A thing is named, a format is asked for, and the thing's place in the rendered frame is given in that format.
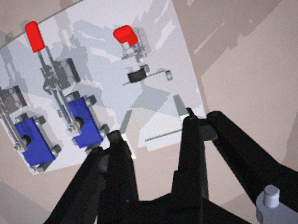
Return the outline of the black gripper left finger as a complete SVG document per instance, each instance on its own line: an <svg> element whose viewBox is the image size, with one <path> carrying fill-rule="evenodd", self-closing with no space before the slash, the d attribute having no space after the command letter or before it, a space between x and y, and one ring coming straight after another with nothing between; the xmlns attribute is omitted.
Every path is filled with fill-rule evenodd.
<svg viewBox="0 0 298 224"><path fill-rule="evenodd" d="M96 217L97 224L128 224L127 202L139 201L133 162L139 135L129 110L120 129L106 135L110 147L90 151L43 224L94 224Z"/></svg>

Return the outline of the white fixture plate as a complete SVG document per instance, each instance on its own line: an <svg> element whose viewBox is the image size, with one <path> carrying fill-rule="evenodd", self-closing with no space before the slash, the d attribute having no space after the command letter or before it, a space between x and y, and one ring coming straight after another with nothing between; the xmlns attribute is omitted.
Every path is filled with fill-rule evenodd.
<svg viewBox="0 0 298 224"><path fill-rule="evenodd" d="M185 107L206 118L197 80L172 0L82 0L38 24L45 46L54 61L72 58L81 82L62 90L64 97L79 91L80 97L94 95L93 105L100 125L119 130L124 116L132 110L122 85L130 82L122 62L122 49L113 31L124 25L144 28L153 55L141 58L151 75L170 70L172 95L180 94ZM135 30L134 30L135 31ZM87 147L79 148L66 133L53 95L42 90L44 79L36 53L26 32L0 49L0 86L19 86L27 103L12 114L28 118L44 116L42 125L53 147L62 149L45 172L83 163ZM27 118L27 119L28 119Z"/></svg>

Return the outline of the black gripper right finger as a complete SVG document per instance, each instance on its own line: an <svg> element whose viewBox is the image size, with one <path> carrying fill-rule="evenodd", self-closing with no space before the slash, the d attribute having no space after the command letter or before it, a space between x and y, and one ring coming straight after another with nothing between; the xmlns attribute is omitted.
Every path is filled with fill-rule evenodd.
<svg viewBox="0 0 298 224"><path fill-rule="evenodd" d="M202 197L209 200L204 141L210 140L256 206L260 224L298 224L298 172L278 163L221 111L199 119L179 94L173 99L182 134L163 224L203 224Z"/></svg>

